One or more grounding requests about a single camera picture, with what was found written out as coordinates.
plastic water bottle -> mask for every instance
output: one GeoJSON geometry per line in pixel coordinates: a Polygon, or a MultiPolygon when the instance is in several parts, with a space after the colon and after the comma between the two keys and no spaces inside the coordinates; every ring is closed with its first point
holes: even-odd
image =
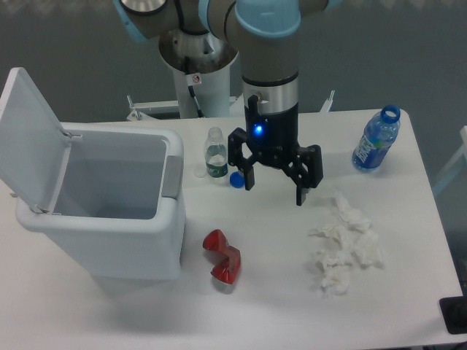
{"type": "Polygon", "coordinates": [[[363,136],[352,155],[353,165],[360,171],[376,170],[398,135],[401,110],[386,106],[366,124],[363,136]]]}
{"type": "Polygon", "coordinates": [[[204,157],[207,173],[211,177],[219,179],[227,175],[227,142],[217,127],[209,129],[204,143],[204,157]]]}

red object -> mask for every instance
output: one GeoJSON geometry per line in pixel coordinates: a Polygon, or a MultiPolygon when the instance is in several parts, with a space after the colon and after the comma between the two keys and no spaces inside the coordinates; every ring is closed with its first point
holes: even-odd
{"type": "Polygon", "coordinates": [[[227,238],[221,230],[214,230],[203,241],[203,248],[218,252],[225,256],[211,271],[211,274],[221,282],[234,284],[240,271],[240,251],[229,246],[227,238]]]}

blue bottle cap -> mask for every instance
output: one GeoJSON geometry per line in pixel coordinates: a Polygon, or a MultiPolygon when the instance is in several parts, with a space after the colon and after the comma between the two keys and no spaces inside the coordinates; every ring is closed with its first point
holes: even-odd
{"type": "Polygon", "coordinates": [[[381,111],[381,120],[387,124],[396,123],[401,117],[401,110],[394,104],[388,104],[381,111]]]}
{"type": "Polygon", "coordinates": [[[239,174],[238,171],[235,171],[231,174],[231,185],[235,188],[242,188],[245,186],[245,179],[242,175],[239,174]]]}

crumpled tissue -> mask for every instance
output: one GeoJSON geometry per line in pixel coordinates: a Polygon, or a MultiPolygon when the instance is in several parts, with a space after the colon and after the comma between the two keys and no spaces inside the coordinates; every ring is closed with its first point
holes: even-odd
{"type": "Polygon", "coordinates": [[[317,260],[323,267],[321,287],[326,295],[343,295],[350,285],[350,268],[357,261],[361,268],[383,267],[379,236],[371,229],[371,220],[353,208],[342,192],[334,196],[340,223],[330,223],[311,231],[311,236],[332,239],[338,250],[320,250],[317,260]]]}

gray floor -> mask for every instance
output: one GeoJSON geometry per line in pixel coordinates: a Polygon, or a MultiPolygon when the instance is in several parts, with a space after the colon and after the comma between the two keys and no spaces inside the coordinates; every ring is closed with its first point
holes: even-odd
{"type": "MultiPolygon", "coordinates": [[[[344,0],[304,19],[301,112],[319,110],[333,89],[333,110],[399,105],[432,180],[467,124],[466,18],[464,0],[344,0]]],[[[28,70],[61,121],[124,120],[127,94],[175,99],[157,39],[132,42],[110,0],[0,1],[0,85],[15,66],[28,70]]],[[[231,71],[239,95],[239,61],[231,71]]],[[[454,259],[467,258],[467,176],[437,204],[454,259]]]]}

